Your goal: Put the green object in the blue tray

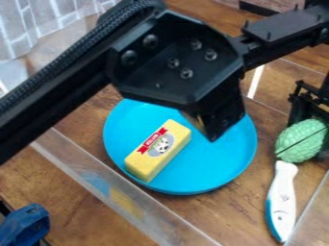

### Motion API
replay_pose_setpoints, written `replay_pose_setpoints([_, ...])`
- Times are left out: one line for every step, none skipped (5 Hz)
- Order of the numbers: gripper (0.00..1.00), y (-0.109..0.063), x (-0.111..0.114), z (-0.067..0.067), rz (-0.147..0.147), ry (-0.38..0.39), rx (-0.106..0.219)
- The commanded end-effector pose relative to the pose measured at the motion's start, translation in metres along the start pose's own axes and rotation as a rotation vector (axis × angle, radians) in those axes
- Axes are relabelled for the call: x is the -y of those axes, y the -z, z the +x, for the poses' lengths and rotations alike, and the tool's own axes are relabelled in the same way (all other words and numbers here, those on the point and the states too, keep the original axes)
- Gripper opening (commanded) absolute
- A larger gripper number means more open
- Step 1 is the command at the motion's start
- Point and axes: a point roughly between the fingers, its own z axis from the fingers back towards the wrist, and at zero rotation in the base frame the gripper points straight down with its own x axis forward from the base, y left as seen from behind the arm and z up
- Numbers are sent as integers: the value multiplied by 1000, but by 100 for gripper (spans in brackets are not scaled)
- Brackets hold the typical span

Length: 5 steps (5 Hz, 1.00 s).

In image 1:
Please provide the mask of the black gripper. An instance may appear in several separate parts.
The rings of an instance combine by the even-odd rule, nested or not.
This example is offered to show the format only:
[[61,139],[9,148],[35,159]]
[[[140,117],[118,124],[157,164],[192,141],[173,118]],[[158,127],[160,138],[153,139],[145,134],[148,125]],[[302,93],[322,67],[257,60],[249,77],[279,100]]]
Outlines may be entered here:
[[[329,124],[329,72],[322,87],[312,86],[304,80],[299,80],[295,92],[289,94],[288,102],[292,104],[288,118],[289,126],[312,118]],[[316,158],[329,160],[329,138],[326,140]]]

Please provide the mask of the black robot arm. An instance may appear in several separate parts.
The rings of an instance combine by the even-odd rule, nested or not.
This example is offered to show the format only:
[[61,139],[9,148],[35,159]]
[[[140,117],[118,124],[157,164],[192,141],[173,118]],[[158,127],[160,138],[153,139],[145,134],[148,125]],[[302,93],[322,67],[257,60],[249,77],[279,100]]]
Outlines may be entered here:
[[178,109],[208,140],[247,114],[248,71],[329,45],[329,0],[249,22],[231,37],[164,0],[122,0],[94,29],[3,98],[0,165],[98,93]]

